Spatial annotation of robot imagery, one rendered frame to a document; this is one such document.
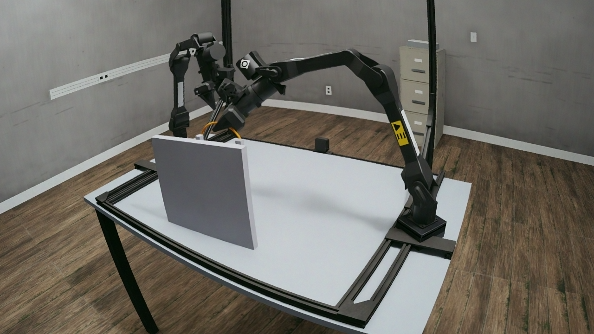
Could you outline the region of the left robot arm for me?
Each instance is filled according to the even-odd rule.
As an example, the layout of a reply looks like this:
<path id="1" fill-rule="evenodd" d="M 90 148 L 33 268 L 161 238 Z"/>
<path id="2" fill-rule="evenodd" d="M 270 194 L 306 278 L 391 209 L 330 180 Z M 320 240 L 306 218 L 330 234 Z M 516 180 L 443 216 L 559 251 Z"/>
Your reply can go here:
<path id="1" fill-rule="evenodd" d="M 436 218 L 439 184 L 433 179 L 428 162 L 420 154 L 409 121 L 399 100 L 398 85 L 390 66 L 363 55 L 354 48 L 310 58 L 288 58 L 266 64 L 257 51 L 251 51 L 236 66 L 247 80 L 258 79 L 251 87 L 263 101 L 275 92 L 285 95 L 286 85 L 280 83 L 306 72 L 345 65 L 362 79 L 373 96 L 382 104 L 395 138 L 398 142 L 405 167 L 401 178 L 413 196 L 411 215 L 407 219 L 422 230 L 439 221 Z M 367 65 L 367 66 L 366 66 Z M 370 67 L 370 68 L 369 68 Z M 232 98 L 235 104 L 245 94 L 246 86 L 225 78 L 217 90 Z M 430 194 L 429 194 L 430 193 Z"/>

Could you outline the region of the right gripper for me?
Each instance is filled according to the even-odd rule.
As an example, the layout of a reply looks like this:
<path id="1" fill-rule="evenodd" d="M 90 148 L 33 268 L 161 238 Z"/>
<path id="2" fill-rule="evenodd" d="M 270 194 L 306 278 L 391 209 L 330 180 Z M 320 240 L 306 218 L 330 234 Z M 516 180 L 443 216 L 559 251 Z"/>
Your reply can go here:
<path id="1" fill-rule="evenodd" d="M 214 99 L 214 92 L 216 90 L 217 94 L 220 96 L 221 100 L 226 103 L 227 97 L 224 94 L 219 93 L 217 90 L 220 87 L 221 83 L 224 79 L 217 79 L 216 82 L 212 80 L 212 69 L 214 66 L 217 69 L 217 65 L 215 62 L 206 64 L 200 68 L 199 74 L 202 74 L 202 79 L 205 84 L 197 85 L 194 89 L 195 95 L 201 97 L 213 110 L 216 109 L 216 101 Z M 211 82 L 212 81 L 212 82 Z M 214 88 L 214 89 L 213 89 Z M 205 94 L 205 95 L 204 95 Z"/>

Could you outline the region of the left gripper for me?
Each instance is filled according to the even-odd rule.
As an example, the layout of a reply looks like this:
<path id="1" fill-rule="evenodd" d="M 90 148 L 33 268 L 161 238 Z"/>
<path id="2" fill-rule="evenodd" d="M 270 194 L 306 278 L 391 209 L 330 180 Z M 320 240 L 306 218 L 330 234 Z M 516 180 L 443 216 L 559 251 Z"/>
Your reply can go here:
<path id="1" fill-rule="evenodd" d="M 247 86 L 245 94 L 240 97 L 239 101 L 235 104 L 226 103 L 223 115 L 212 128 L 212 131 L 217 132 L 231 127 L 235 127 L 237 131 L 240 131 L 245 126 L 245 118 L 255 108 L 259 108 L 263 102 L 251 85 Z"/>

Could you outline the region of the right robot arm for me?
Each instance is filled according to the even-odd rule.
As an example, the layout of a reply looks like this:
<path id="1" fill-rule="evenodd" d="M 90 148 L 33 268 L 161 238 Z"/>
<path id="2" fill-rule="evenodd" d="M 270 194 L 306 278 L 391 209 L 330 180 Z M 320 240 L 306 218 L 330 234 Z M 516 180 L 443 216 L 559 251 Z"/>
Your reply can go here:
<path id="1" fill-rule="evenodd" d="M 174 137 L 185 139 L 187 139 L 186 127 L 189 127 L 190 120 L 189 112 L 185 108 L 184 101 L 184 75 L 191 58 L 189 48 L 196 49 L 194 56 L 199 63 L 199 67 L 214 63 L 222 59 L 226 54 L 226 49 L 223 45 L 219 44 L 219 41 L 216 40 L 216 37 L 211 31 L 196 32 L 190 38 L 178 42 L 169 58 L 169 67 L 174 75 L 174 108 L 171 112 L 169 130 L 173 132 Z M 180 51 L 185 50 L 187 50 L 187 54 L 178 55 Z M 220 68 L 218 64 L 217 69 L 215 66 L 212 69 L 212 80 L 215 82 L 217 79 L 231 79 L 234 77 L 235 71 L 233 64 L 228 64 L 223 68 Z"/>

